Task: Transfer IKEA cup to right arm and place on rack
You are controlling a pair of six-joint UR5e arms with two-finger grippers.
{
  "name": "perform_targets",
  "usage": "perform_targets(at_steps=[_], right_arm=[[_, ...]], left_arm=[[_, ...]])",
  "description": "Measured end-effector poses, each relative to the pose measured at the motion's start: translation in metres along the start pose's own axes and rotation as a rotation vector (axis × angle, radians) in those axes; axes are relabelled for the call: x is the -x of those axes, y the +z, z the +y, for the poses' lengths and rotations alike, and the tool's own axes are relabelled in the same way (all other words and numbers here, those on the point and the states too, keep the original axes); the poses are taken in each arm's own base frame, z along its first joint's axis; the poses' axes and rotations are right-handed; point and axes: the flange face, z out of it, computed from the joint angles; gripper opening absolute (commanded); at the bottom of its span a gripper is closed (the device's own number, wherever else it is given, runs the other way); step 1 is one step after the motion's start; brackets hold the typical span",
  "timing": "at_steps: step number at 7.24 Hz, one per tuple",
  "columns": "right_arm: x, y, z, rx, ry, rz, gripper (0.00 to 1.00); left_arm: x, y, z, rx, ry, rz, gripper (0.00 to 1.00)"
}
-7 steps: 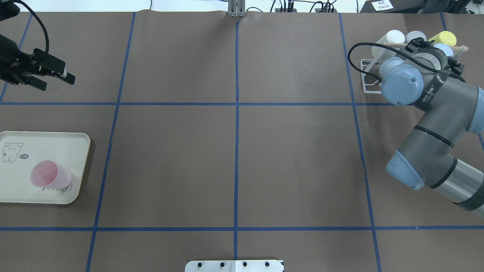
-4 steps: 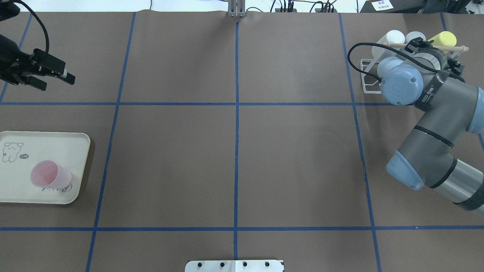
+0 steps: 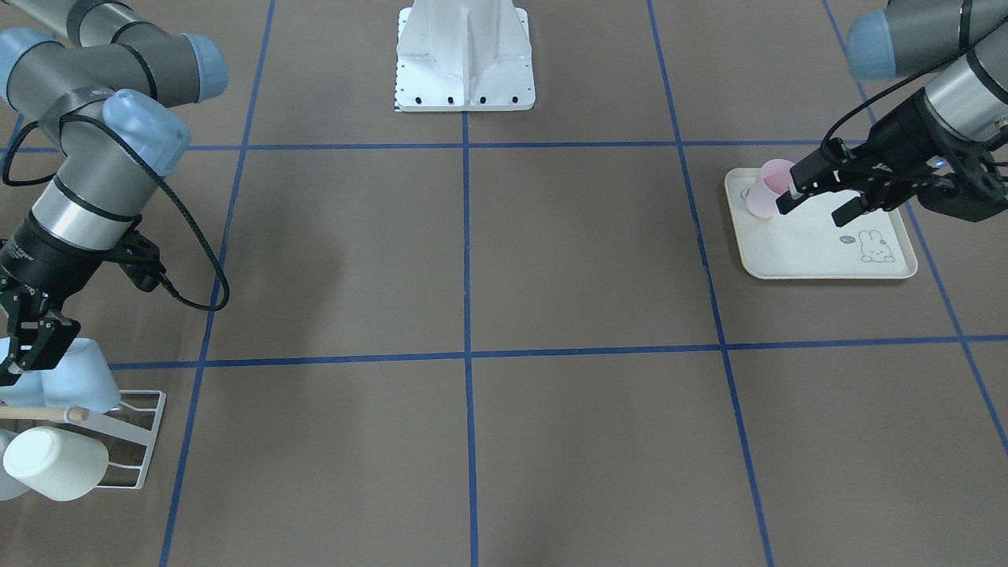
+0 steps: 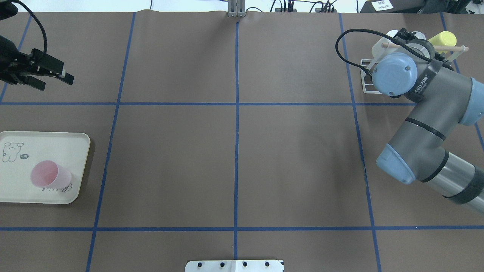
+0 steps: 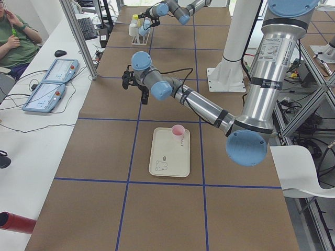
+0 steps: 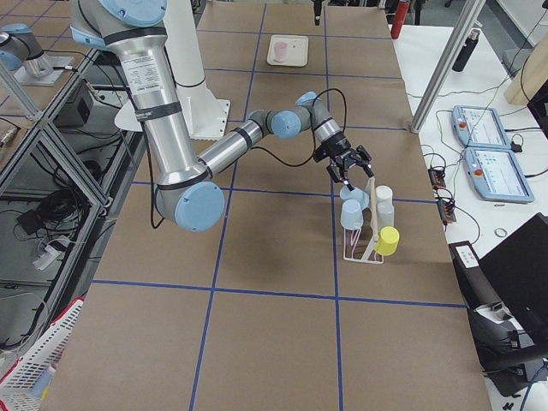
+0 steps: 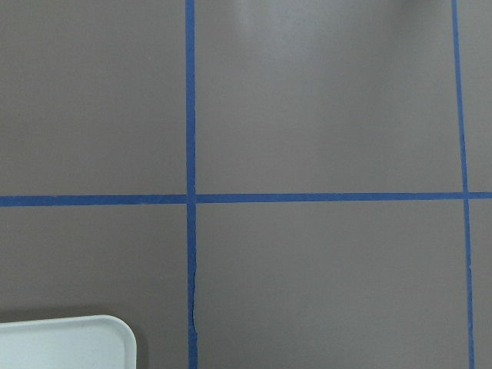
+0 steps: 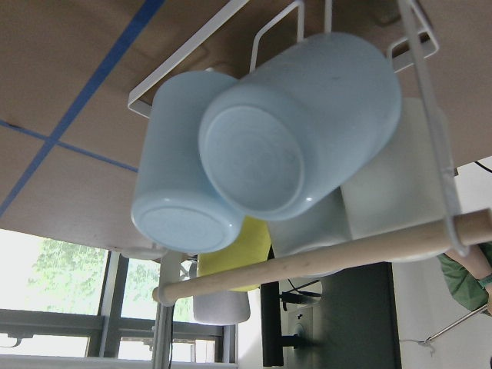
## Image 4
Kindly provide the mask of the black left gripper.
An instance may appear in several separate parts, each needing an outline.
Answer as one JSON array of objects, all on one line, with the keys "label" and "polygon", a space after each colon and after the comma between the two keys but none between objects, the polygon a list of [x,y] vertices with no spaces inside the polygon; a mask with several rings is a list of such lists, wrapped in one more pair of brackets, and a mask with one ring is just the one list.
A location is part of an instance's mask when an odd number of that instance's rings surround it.
[{"label": "black left gripper", "polygon": [[68,85],[74,84],[74,76],[65,73],[64,62],[33,49],[30,54],[17,50],[16,45],[0,37],[1,74],[0,79],[10,85],[28,85],[37,90],[45,90],[45,82],[37,76],[50,76]]}]

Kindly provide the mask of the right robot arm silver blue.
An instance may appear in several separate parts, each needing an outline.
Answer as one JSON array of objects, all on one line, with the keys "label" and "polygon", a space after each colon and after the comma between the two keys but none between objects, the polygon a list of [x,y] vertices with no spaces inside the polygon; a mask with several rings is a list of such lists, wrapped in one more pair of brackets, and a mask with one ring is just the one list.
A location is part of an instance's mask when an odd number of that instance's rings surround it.
[{"label": "right robot arm silver blue", "polygon": [[483,169],[442,147],[458,124],[471,126],[483,116],[483,84],[447,68],[435,53],[429,41],[413,39],[374,67],[378,92],[416,104],[376,164],[403,184],[418,180],[457,205],[483,212]]}]

